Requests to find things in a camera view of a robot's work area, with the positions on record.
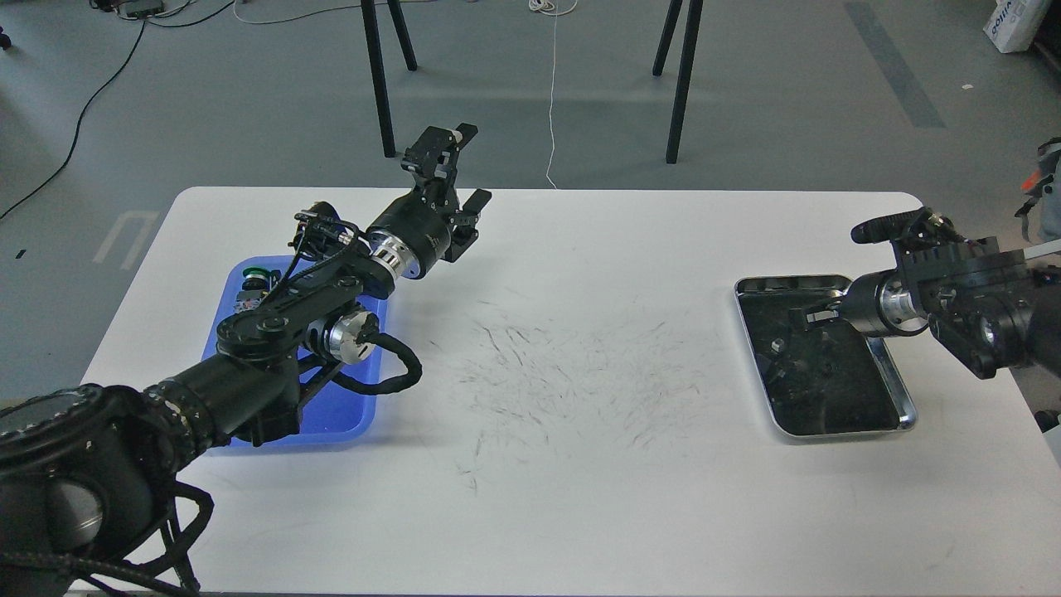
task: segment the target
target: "black power cord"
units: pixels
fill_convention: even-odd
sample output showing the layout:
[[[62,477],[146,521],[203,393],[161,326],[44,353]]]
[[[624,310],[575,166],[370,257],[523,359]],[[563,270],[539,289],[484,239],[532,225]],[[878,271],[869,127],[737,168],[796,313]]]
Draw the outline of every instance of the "black power cord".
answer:
[[[203,21],[207,21],[207,20],[212,19],[213,17],[215,17],[215,16],[220,15],[221,13],[223,13],[225,11],[225,8],[231,6],[234,3],[236,3],[236,0],[231,0],[227,4],[225,4],[224,6],[218,8],[216,11],[210,13],[209,15],[201,18],[197,21],[182,22],[180,24],[159,24],[159,23],[157,23],[157,22],[155,22],[153,20],[152,21],[147,21],[147,22],[150,22],[151,24],[153,24],[155,27],[161,27],[161,28],[166,28],[166,29],[178,29],[178,28],[181,28],[181,27],[191,27],[193,24],[198,24],[198,23],[201,23]]]
[[[140,45],[140,39],[143,38],[143,30],[146,29],[146,27],[147,27],[147,21],[143,21],[142,23],[140,23],[140,33],[136,36],[136,41],[133,42],[133,49],[129,50],[129,54],[125,56],[125,62],[122,63],[122,66],[118,67],[118,70],[116,70],[115,73],[110,75],[110,78],[108,78],[106,83],[101,85],[100,88],[97,89],[94,93],[92,93],[92,96],[89,98],[87,102],[85,102],[85,107],[81,108],[81,113],[77,116],[77,124],[74,125],[73,128],[73,142],[70,143],[70,151],[67,152],[66,159],[63,160],[63,163],[55,170],[55,172],[52,173],[51,176],[48,177],[47,180],[40,182],[40,186],[33,189],[33,191],[31,191],[30,194],[18,199],[15,203],[15,205],[12,205],[7,209],[5,209],[3,213],[0,213],[0,220],[6,217],[7,214],[11,213],[16,207],[22,205],[23,203],[29,200],[31,196],[37,194],[37,191],[45,188],[45,186],[47,186],[48,182],[51,182],[55,178],[55,176],[58,176],[59,172],[62,172],[67,166],[67,164],[70,163],[70,157],[73,156],[73,150],[74,147],[77,146],[77,137],[81,136],[81,123],[83,120],[85,120],[85,112],[88,111],[88,106],[92,105],[92,100],[94,100],[95,96],[99,95],[101,91],[107,88],[107,85],[110,85],[115,81],[115,78],[118,78],[118,75],[121,74],[123,70],[125,70],[125,66],[128,65],[129,60],[133,59],[133,54],[136,52],[137,46]]]

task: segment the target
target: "black table leg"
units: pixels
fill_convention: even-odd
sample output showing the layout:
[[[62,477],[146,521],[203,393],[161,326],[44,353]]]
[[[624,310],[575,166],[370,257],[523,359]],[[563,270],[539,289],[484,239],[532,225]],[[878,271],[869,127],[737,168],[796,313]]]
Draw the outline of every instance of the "black table leg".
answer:
[[[685,40],[681,46],[681,65],[678,67],[678,90],[674,95],[674,111],[671,112],[671,134],[666,142],[666,162],[678,161],[678,143],[681,141],[681,125],[685,121],[685,102],[689,99],[689,80],[693,76],[693,56],[696,55],[696,37],[700,31],[700,13],[703,0],[690,0],[689,20],[685,21]]]
[[[387,81],[383,74],[383,52],[380,50],[380,29],[376,21],[376,4],[372,0],[361,3],[361,16],[365,21],[365,41],[368,43],[368,66],[372,70],[372,89],[376,91],[376,111],[380,116],[380,137],[383,139],[383,155],[395,156],[395,131],[390,123],[390,102],[387,100]]]
[[[663,23],[663,36],[660,37],[660,47],[656,50],[653,76],[663,74],[663,63],[666,62],[666,53],[671,49],[671,40],[674,39],[674,28],[678,24],[678,13],[680,11],[681,0],[671,0],[671,6],[666,10],[666,22]]]
[[[413,53],[413,42],[410,41],[408,30],[405,29],[405,15],[402,14],[399,2],[400,0],[387,0],[387,7],[390,8],[390,19],[395,21],[401,53],[405,56],[405,68],[416,70],[416,54]]]

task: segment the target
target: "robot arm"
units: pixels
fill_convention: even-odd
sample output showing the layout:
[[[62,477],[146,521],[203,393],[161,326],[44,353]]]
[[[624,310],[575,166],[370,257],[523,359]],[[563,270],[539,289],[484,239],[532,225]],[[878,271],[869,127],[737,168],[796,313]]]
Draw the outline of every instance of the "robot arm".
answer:
[[[291,265],[256,309],[219,324],[216,355],[143,392],[86,385],[0,411],[0,594],[60,596],[79,578],[110,591],[91,575],[197,594],[187,552],[212,502],[178,471],[232,437],[257,446],[297,434],[302,407],[329,382],[366,396],[416,384],[416,355],[381,333],[358,297],[385,298],[399,277],[421,278],[477,238],[490,193],[476,190],[462,207],[454,190],[457,156],[475,133],[429,127],[402,160],[413,190],[365,232],[326,203],[296,214]],[[313,264],[292,275],[302,259]],[[300,347],[312,356],[299,361]],[[407,372],[375,385],[341,373],[376,348]],[[178,497],[198,506],[185,528]],[[155,532],[161,557],[123,560]],[[171,567],[182,589],[154,579]]]
[[[928,329],[981,380],[1033,363],[1061,376],[1061,274],[1026,263],[1061,247],[1003,252],[994,236],[968,239],[926,207],[863,222],[851,238],[890,242],[895,268],[858,277],[838,301],[795,311],[797,327],[842,319],[869,337]]]

